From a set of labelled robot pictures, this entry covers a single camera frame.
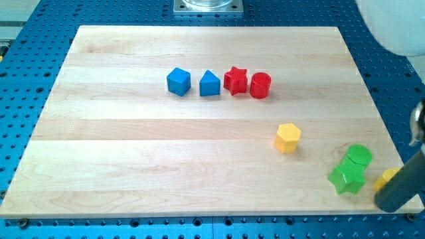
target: blue block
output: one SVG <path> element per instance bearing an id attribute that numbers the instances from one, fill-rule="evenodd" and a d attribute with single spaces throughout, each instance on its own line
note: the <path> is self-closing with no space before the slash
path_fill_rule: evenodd
<path id="1" fill-rule="evenodd" d="M 220 79 L 207 70 L 199 82 L 200 96 L 215 96 L 220 94 Z"/>
<path id="2" fill-rule="evenodd" d="M 191 88 L 191 73 L 177 67 L 174 68 L 167 76 L 167 86 L 168 91 L 179 96 L 184 96 Z"/>

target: wooden tabletop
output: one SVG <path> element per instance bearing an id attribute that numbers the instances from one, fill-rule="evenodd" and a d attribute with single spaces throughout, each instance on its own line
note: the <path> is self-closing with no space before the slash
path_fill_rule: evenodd
<path id="1" fill-rule="evenodd" d="M 192 88 L 167 91 L 174 67 Z M 211 70 L 272 76 L 270 95 L 200 97 Z M 273 147 L 279 124 L 295 153 Z M 366 145 L 366 185 L 327 180 Z M 82 26 L 0 207 L 5 218 L 383 213 L 372 185 L 402 161 L 335 27 Z M 419 197 L 398 212 L 420 212 Z"/>

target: yellow block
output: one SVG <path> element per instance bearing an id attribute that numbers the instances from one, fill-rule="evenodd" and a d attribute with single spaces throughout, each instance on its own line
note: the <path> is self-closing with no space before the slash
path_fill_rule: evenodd
<path id="1" fill-rule="evenodd" d="M 400 168 L 387 169 L 373 184 L 373 190 L 375 190 L 375 192 L 379 192 L 380 189 L 383 188 L 399 170 Z"/>
<path id="2" fill-rule="evenodd" d="M 296 150 L 301 130 L 293 123 L 279 125 L 274 147 L 282 153 L 292 153 Z"/>

